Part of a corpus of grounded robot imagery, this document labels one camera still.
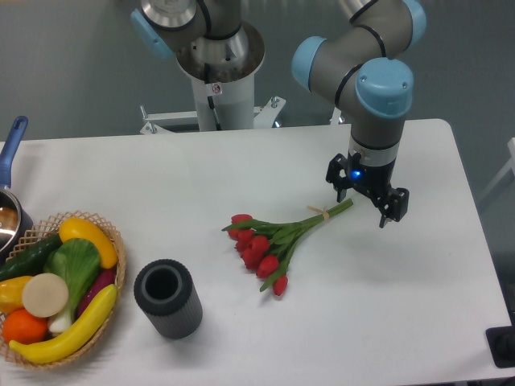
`yellow pepper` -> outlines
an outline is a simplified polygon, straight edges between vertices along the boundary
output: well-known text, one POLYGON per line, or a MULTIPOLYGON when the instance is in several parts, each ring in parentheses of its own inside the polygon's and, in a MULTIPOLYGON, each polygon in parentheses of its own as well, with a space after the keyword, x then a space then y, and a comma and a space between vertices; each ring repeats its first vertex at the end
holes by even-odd
POLYGON ((21 276, 0 281, 0 312, 10 314, 23 308, 22 292, 32 276, 21 276))
POLYGON ((63 243, 71 239, 91 241, 97 247, 100 255, 100 267, 103 269, 113 268, 118 261, 118 255, 111 240, 91 221, 78 217, 69 218, 61 224, 59 237, 63 243))

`blue pot handle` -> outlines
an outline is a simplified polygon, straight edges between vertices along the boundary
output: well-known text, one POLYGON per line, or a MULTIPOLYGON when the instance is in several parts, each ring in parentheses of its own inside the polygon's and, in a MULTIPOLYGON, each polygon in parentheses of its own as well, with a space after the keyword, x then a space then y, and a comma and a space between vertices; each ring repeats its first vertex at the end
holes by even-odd
POLYGON ((17 117, 14 119, 13 127, 10 129, 9 136, 0 153, 0 186, 10 187, 10 168, 12 167, 14 155, 18 150, 19 143, 22 141, 25 129, 29 124, 27 117, 17 117))

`tulip bouquet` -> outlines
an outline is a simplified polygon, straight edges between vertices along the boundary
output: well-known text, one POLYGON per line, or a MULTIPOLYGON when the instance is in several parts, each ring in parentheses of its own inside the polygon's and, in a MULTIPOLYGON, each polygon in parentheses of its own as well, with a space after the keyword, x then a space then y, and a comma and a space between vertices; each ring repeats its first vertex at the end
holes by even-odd
POLYGON ((320 214, 303 221, 285 224, 274 224, 254 219, 251 215, 238 214, 231 218, 231 225, 222 229, 236 241, 236 250, 248 270, 255 271, 256 276, 264 279, 260 291, 272 285, 274 294, 281 296, 288 284, 286 271, 290 264, 295 248, 314 226, 339 215, 349 209, 352 201, 343 203, 327 210, 309 207, 320 214))

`light blue joint cap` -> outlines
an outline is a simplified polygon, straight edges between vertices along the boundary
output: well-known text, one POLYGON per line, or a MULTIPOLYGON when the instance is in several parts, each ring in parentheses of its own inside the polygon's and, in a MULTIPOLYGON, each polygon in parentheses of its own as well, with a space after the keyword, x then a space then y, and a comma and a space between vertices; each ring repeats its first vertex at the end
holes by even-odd
POLYGON ((306 90, 309 88, 309 76, 311 73, 311 65, 315 60, 316 52, 319 50, 320 44, 326 39, 319 36, 312 36, 304 40, 291 61, 291 73, 295 80, 297 80, 306 90))
POLYGON ((424 12, 424 9, 420 5, 417 0, 404 0, 404 3, 407 5, 411 12, 411 20, 413 20, 413 32, 411 34, 411 43, 412 44, 417 43, 420 38, 424 35, 424 32, 426 32, 427 27, 427 17, 426 12, 424 12))
POLYGON ((174 55, 174 52, 164 43, 164 40, 161 39, 138 10, 134 10, 130 14, 130 21, 139 37, 142 38, 145 45, 149 47, 154 55, 160 59, 170 59, 174 55))
POLYGON ((399 118, 413 100, 413 72, 400 60, 377 58, 363 64, 356 78, 356 95, 372 114, 399 118))

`saucepan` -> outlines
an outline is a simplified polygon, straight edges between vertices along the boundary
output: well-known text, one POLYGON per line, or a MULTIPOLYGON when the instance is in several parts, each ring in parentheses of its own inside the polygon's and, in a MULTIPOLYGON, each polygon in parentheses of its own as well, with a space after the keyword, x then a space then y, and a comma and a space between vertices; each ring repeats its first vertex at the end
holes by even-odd
POLYGON ((19 238, 32 227, 31 217, 10 191, 10 170, 28 123, 27 117, 17 117, 14 120, 0 153, 0 266, 6 262, 9 252, 18 243, 19 238))

